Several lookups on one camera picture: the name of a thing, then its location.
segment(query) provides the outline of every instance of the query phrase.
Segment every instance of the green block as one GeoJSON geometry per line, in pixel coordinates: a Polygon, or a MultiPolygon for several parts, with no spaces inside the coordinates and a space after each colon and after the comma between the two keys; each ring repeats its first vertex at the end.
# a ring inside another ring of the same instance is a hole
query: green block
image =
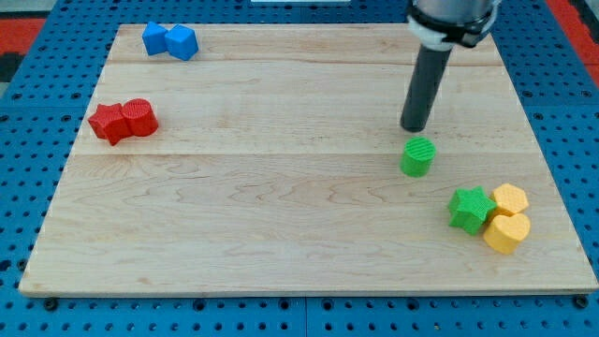
{"type": "Polygon", "coordinates": [[[481,186],[471,190],[458,188],[447,205],[451,212],[449,225],[475,235],[496,207],[497,204],[487,198],[481,186]]]}
{"type": "Polygon", "coordinates": [[[400,169],[410,177],[422,177],[429,172],[436,149],[424,137],[414,137],[405,143],[400,169]]]}

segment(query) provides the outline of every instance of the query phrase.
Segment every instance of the green cylinder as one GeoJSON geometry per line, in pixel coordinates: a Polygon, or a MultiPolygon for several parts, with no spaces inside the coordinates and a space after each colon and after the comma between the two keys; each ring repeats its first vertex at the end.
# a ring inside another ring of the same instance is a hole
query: green cylinder
{"type": "Polygon", "coordinates": [[[429,172],[436,150],[424,137],[414,137],[405,143],[400,169],[410,177],[422,177],[429,172]]]}

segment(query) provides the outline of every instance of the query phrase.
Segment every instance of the red block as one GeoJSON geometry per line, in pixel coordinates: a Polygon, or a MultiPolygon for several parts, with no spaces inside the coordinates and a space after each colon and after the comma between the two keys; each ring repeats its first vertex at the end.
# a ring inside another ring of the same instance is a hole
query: red block
{"type": "Polygon", "coordinates": [[[121,114],[122,108],[121,103],[111,106],[98,104],[95,114],[87,119],[95,135],[100,139],[108,139],[112,146],[132,135],[121,114]]]}
{"type": "Polygon", "coordinates": [[[135,136],[150,136],[158,128],[152,105],[145,99],[132,99],[123,105],[121,114],[135,136]]]}

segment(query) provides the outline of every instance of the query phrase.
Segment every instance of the toy block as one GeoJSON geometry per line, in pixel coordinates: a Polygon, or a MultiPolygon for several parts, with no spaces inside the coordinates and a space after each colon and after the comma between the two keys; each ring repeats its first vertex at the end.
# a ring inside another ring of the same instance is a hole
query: toy block
{"type": "Polygon", "coordinates": [[[196,32],[193,29],[177,24],[165,35],[168,53],[187,61],[199,51],[196,32]]]}
{"type": "Polygon", "coordinates": [[[121,114],[120,103],[105,106],[97,105],[95,113],[87,119],[95,135],[100,139],[107,139],[114,146],[119,140],[132,135],[129,126],[121,114]]]}
{"type": "Polygon", "coordinates": [[[512,254],[531,231],[531,220],[524,214],[497,215],[483,234],[485,242],[502,254],[512,254]]]}
{"type": "Polygon", "coordinates": [[[489,217],[490,220],[497,215],[512,216],[524,212],[529,206],[526,192],[510,183],[495,188],[489,197],[497,204],[497,208],[489,217]]]}
{"type": "Polygon", "coordinates": [[[434,144],[424,137],[414,137],[403,147],[400,169],[410,177],[422,177],[429,172],[436,149],[434,144]]]}
{"type": "Polygon", "coordinates": [[[134,136],[150,136],[158,128],[152,105],[145,99],[136,98],[124,103],[121,114],[134,136]]]}
{"type": "Polygon", "coordinates": [[[148,22],[141,34],[141,39],[143,40],[144,46],[146,46],[148,55],[155,55],[167,51],[167,42],[165,41],[167,32],[167,28],[160,24],[148,22]]]}
{"type": "Polygon", "coordinates": [[[458,188],[447,205],[451,212],[449,225],[475,235],[495,207],[495,202],[487,198],[481,186],[472,190],[458,188]]]}

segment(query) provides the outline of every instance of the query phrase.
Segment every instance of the black cylindrical end effector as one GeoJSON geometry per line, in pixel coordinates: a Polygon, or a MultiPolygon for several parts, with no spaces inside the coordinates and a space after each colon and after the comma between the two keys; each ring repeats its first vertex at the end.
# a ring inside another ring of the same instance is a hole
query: black cylindrical end effector
{"type": "Polygon", "coordinates": [[[403,105],[402,127],[410,132],[424,130],[429,120],[434,98],[446,70],[449,51],[433,51],[420,46],[416,67],[412,74],[408,96],[403,105]]]}

